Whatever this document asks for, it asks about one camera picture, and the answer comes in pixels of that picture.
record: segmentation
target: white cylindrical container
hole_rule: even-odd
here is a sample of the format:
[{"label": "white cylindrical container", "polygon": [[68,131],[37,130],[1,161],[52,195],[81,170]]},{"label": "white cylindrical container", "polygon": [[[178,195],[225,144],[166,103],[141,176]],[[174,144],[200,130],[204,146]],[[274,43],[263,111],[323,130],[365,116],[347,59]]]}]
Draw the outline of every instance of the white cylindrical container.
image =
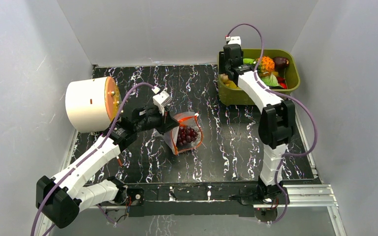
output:
[{"label": "white cylindrical container", "polygon": [[81,133],[108,128],[121,103],[120,92],[112,77],[71,82],[66,90],[66,112]]}]

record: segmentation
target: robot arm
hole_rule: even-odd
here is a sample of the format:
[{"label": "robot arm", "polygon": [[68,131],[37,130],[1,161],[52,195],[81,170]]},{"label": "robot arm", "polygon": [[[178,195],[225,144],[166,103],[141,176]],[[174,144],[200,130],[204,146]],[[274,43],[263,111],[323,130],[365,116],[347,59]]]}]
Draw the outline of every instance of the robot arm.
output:
[{"label": "robot arm", "polygon": [[57,227],[68,226],[79,212],[106,201],[123,204],[126,199],[130,205],[136,205],[143,199],[143,190],[128,188],[115,177],[110,177],[101,183],[84,187],[86,182],[106,163],[116,158],[137,138],[137,133],[156,129],[165,132],[178,127],[179,123],[169,114],[166,106],[171,98],[164,90],[153,97],[153,104],[134,109],[132,117],[128,120],[121,117],[114,124],[113,132],[101,148],[98,148],[106,138],[108,129],[102,136],[66,169],[55,174],[51,179],[43,176],[37,182],[36,207],[39,208],[45,196],[61,179],[72,169],[74,171],[59,185],[56,191],[43,208],[43,213],[53,221]]},{"label": "robot arm", "polygon": [[294,132],[295,106],[292,101],[267,92],[269,87],[260,79],[256,81],[253,67],[243,64],[240,37],[230,37],[227,43],[220,53],[220,74],[227,74],[260,110],[258,134],[264,143],[264,158],[257,186],[258,198],[273,199],[280,193],[275,184],[282,180],[282,173],[279,172],[276,180],[275,172]]}]

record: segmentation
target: gray wall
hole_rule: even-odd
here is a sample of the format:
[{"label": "gray wall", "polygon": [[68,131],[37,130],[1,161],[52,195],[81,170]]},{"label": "gray wall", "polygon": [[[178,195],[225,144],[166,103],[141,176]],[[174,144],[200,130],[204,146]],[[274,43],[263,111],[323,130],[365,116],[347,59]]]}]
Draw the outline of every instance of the gray wall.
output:
[{"label": "gray wall", "polygon": [[0,0],[0,236],[29,235],[36,181],[71,143],[64,91],[91,68],[55,0]]},{"label": "gray wall", "polygon": [[319,125],[316,166],[346,231],[378,235],[378,1],[320,0],[292,54],[303,80],[295,96]]},{"label": "gray wall", "polygon": [[[267,48],[290,51],[317,0],[58,0],[92,64],[217,62],[239,23],[259,27]],[[258,47],[248,27],[234,31]]]}]

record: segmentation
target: wire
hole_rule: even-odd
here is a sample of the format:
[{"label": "wire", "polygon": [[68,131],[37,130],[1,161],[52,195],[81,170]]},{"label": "wire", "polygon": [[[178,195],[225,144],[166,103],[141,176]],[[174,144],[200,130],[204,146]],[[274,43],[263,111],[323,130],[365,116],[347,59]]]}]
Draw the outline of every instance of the wire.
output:
[{"label": "wire", "polygon": [[109,217],[106,212],[102,209],[102,207],[100,206],[100,204],[97,205],[97,207],[99,208],[99,210],[102,212],[102,214],[105,216],[105,218],[111,222],[112,224],[115,224],[115,220],[113,220],[111,217]]},{"label": "wire", "polygon": [[124,215],[122,215],[122,216],[117,220],[116,223],[118,223],[123,217],[125,217],[125,218],[124,218],[124,220],[125,220],[127,215],[128,215],[128,214],[124,214]]},{"label": "wire", "polygon": [[132,202],[131,202],[131,196],[130,196],[130,197],[129,197],[129,204],[128,204],[128,207],[127,207],[127,210],[126,210],[126,211],[127,211],[127,214],[129,214],[129,207],[131,206],[131,203],[132,203]]},{"label": "wire", "polygon": [[118,156],[117,156],[117,161],[118,161],[118,164],[120,165],[120,167],[122,167],[122,166],[123,166],[123,163],[122,163],[120,157],[118,157]]},{"label": "wire", "polygon": [[[134,85],[125,95],[119,109],[118,109],[118,112],[117,112],[117,115],[115,116],[114,120],[112,121],[112,125],[111,127],[109,128],[108,130],[108,133],[106,134],[105,138],[102,140],[102,143],[97,147],[95,148],[93,151],[91,151],[87,156],[85,156],[85,158],[83,158],[79,163],[77,163],[76,165],[76,168],[79,167],[84,161],[86,161],[89,157],[91,157],[96,151],[97,149],[101,148],[104,143],[106,142],[106,140],[108,140],[109,136],[111,135],[112,131],[114,130],[114,127],[115,127],[115,123],[118,121],[118,118],[120,117],[120,114],[121,114],[121,111],[123,110],[124,108],[124,105],[128,99],[128,97],[131,95],[131,93],[138,87],[142,86],[142,85],[146,85],[146,86],[149,86],[150,88],[154,89],[154,86],[153,85],[150,85],[149,83],[145,83],[145,82],[141,82],[141,83],[138,83],[136,85]],[[50,196],[54,193],[54,191],[57,189],[57,187],[60,186],[60,184],[69,176],[71,175],[71,173],[75,170],[75,168],[72,168],[69,172],[67,172],[67,174],[65,176],[63,176],[59,182],[57,182],[53,188],[50,189],[50,191],[47,193],[47,195],[45,196],[45,198],[43,199],[42,203],[40,204],[40,207],[38,208],[38,211],[35,215],[35,218],[34,218],[34,222],[32,223],[32,228],[31,228],[31,236],[34,236],[34,233],[35,233],[35,228],[37,226],[37,222],[38,222],[38,219],[40,217],[40,214],[41,212],[43,211],[43,208],[45,206],[45,204],[47,203],[48,199],[50,198]]]},{"label": "wire", "polygon": [[56,226],[56,224],[53,223],[53,224],[47,229],[47,231],[44,232],[43,236],[46,236],[47,234],[49,234],[49,232],[50,232],[55,226]]},{"label": "wire", "polygon": [[[229,36],[229,35],[231,34],[231,32],[232,32],[234,29],[236,29],[236,28],[239,27],[239,26],[243,26],[243,25],[252,27],[253,29],[255,29],[255,31],[257,31],[258,35],[260,36],[260,41],[261,41],[260,58],[259,58],[258,62],[256,63],[255,67],[254,67],[254,73],[253,73],[256,82],[258,82],[259,78],[258,78],[258,76],[257,76],[257,68],[258,68],[258,65],[259,65],[260,62],[261,62],[261,59],[262,59],[262,57],[263,57],[263,52],[264,52],[264,40],[263,40],[263,37],[261,36],[260,31],[259,31],[255,26],[253,26],[253,25],[251,25],[251,24],[242,23],[242,24],[239,24],[239,25],[234,26],[234,27],[228,32],[227,36]],[[269,93],[273,93],[273,94],[275,94],[275,95],[277,95],[277,96],[281,96],[281,97],[286,97],[286,98],[288,98],[288,99],[290,99],[290,100],[296,102],[296,103],[297,103],[300,107],[302,107],[302,109],[304,109],[304,111],[308,114],[309,118],[311,119],[312,126],[314,127],[314,142],[312,143],[311,148],[309,148],[308,151],[306,151],[306,152],[304,152],[304,153],[300,153],[300,154],[294,154],[294,153],[284,153],[284,154],[282,154],[282,159],[281,159],[281,161],[280,161],[280,163],[279,163],[279,165],[278,165],[278,167],[277,167],[277,170],[275,171],[275,182],[276,182],[276,186],[282,191],[282,193],[283,193],[283,195],[284,195],[284,199],[285,199],[285,205],[284,205],[284,209],[283,209],[282,214],[280,215],[279,218],[277,218],[275,221],[273,221],[273,223],[276,223],[276,222],[280,221],[280,220],[284,217],[284,215],[285,215],[285,213],[286,213],[286,211],[287,211],[287,193],[285,192],[285,190],[284,190],[284,189],[279,185],[279,183],[278,183],[278,174],[279,174],[279,171],[281,170],[281,167],[282,167],[282,164],[283,164],[284,157],[285,157],[285,156],[300,157],[300,156],[306,156],[306,155],[308,155],[309,153],[311,153],[311,152],[314,150],[314,148],[315,148],[315,146],[316,146],[316,143],[317,143],[317,140],[318,140],[318,129],[317,129],[317,127],[316,127],[316,122],[315,122],[314,116],[311,114],[311,112],[308,110],[308,108],[305,107],[305,105],[304,105],[302,102],[300,102],[298,99],[296,99],[296,98],[294,98],[294,97],[292,97],[292,96],[289,96],[289,95],[286,95],[286,94],[283,94],[283,93],[279,93],[279,92],[275,92],[275,91],[273,91],[273,90],[270,90],[270,89],[268,89],[267,87],[265,87],[264,85],[262,85],[261,83],[258,83],[258,84],[260,85],[260,87],[261,87],[262,89],[264,89],[265,91],[267,91],[267,92],[269,92]]]}]

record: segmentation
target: black marble floor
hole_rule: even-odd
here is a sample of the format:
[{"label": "black marble floor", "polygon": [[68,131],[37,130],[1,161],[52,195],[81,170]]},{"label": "black marble floor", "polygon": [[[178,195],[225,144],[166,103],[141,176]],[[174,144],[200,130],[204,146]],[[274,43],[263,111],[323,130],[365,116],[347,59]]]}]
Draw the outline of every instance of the black marble floor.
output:
[{"label": "black marble floor", "polygon": [[[203,144],[194,151],[173,155],[167,144],[152,131],[142,132],[128,147],[119,167],[114,159],[98,171],[89,184],[116,176],[127,183],[217,182],[257,180],[263,158],[263,143],[258,138],[260,113],[255,106],[225,106],[220,103],[216,65],[177,65],[96,68],[93,78],[112,76],[121,96],[139,82],[148,82],[173,97],[172,114],[195,111],[200,114]],[[133,92],[124,108],[130,116],[143,107],[153,93],[148,87]],[[82,155],[98,134],[78,134],[72,162]],[[288,152],[302,153],[304,145],[296,132]],[[287,158],[284,179],[313,178],[306,157]]]}]

